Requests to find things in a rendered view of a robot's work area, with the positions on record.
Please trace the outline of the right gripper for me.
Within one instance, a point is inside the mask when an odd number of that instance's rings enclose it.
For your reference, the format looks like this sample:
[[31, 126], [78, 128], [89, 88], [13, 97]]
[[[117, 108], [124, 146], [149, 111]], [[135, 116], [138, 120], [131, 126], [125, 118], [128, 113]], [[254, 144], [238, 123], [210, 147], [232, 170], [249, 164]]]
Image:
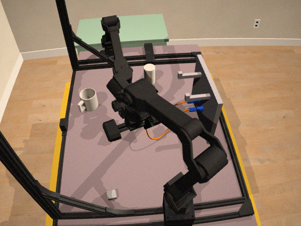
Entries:
[[120, 133], [123, 131], [126, 130], [132, 131], [140, 127], [144, 127], [144, 129], [148, 129], [161, 123], [150, 114], [146, 115], [145, 117], [139, 120], [131, 120], [125, 114], [124, 119], [125, 122], [119, 125], [116, 125], [114, 119], [103, 123], [103, 129], [108, 138], [108, 141], [113, 142], [122, 139]]

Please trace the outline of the small white block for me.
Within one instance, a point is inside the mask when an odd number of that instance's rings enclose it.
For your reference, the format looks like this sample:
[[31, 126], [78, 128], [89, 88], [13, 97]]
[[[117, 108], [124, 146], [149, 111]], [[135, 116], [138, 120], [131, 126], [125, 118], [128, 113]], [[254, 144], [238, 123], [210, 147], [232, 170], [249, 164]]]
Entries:
[[108, 200], [114, 200], [114, 199], [117, 199], [115, 189], [114, 189], [114, 190], [109, 190], [109, 191], [107, 191], [107, 197], [108, 197]]

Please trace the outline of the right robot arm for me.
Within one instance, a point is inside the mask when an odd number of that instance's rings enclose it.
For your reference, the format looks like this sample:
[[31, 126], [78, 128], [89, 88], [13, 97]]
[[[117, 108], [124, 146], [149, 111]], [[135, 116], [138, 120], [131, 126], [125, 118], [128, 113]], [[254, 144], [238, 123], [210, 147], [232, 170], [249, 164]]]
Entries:
[[[144, 78], [129, 84], [117, 73], [106, 87], [116, 98], [111, 106], [114, 112], [121, 112], [122, 119], [125, 114], [131, 120], [139, 120], [150, 114], [178, 136], [188, 172], [185, 175], [180, 172], [169, 180], [163, 186], [164, 196], [170, 215], [189, 214], [189, 202], [197, 196], [192, 185], [208, 182], [228, 164], [227, 154], [219, 139], [206, 131], [199, 119], [191, 118], [159, 96], [155, 86]], [[207, 140], [210, 146], [193, 158], [192, 140], [198, 136]]]

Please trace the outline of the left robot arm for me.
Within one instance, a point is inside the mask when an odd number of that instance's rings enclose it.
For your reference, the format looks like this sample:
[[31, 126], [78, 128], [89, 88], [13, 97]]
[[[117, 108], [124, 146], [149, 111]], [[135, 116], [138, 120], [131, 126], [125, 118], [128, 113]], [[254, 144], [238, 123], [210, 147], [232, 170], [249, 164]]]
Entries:
[[105, 48], [104, 53], [107, 57], [114, 55], [113, 75], [119, 73], [129, 84], [132, 84], [133, 69], [123, 56], [119, 38], [119, 18], [116, 15], [102, 17], [101, 24], [103, 31], [105, 31], [105, 35], [101, 39], [102, 46]]

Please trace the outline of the cream cylinder with white top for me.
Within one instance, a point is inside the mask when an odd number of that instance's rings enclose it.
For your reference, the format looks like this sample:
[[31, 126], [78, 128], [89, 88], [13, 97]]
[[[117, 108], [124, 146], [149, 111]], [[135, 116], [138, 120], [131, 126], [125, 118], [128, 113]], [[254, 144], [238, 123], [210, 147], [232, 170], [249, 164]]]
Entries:
[[155, 83], [155, 65], [146, 64], [144, 66], [144, 78], [147, 79], [151, 84]]

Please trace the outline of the cream mug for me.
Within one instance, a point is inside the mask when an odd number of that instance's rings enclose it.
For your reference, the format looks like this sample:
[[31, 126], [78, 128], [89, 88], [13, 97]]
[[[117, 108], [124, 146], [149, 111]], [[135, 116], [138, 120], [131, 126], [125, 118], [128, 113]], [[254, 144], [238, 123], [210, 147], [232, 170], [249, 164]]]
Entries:
[[98, 100], [96, 96], [96, 91], [94, 89], [92, 88], [83, 89], [80, 92], [79, 97], [81, 100], [78, 103], [78, 108], [80, 112], [83, 112], [84, 110], [90, 112], [98, 107]]

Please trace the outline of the orange patch cord with blue plug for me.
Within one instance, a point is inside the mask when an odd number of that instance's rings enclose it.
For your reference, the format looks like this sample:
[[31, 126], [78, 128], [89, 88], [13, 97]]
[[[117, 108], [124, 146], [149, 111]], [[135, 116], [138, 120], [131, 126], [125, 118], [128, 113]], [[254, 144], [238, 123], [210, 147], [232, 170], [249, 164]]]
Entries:
[[[179, 105], [179, 104], [182, 104], [182, 103], [187, 103], [187, 102], [185, 102], [185, 101], [184, 101], [184, 102], [180, 102], [180, 103], [175, 104], [174, 106]], [[194, 107], [194, 108], [189, 108], [189, 110], [185, 110], [185, 111], [183, 111], [183, 112], [186, 112], [186, 111], [195, 112], [195, 111], [197, 111], [197, 109], [196, 109], [196, 107]], [[146, 129], [146, 132], [147, 132], [147, 135], [148, 135], [148, 137], [149, 137], [150, 139], [156, 140], [156, 139], [159, 139], [159, 138], [161, 138], [162, 136], [164, 136], [164, 135], [168, 132], [168, 130], [169, 130], [169, 129], [167, 129], [166, 132], [165, 132], [163, 135], [161, 135], [160, 137], [158, 137], [158, 138], [151, 138], [151, 137], [149, 136], [149, 133], [148, 133], [148, 130], [147, 130], [147, 129]]]

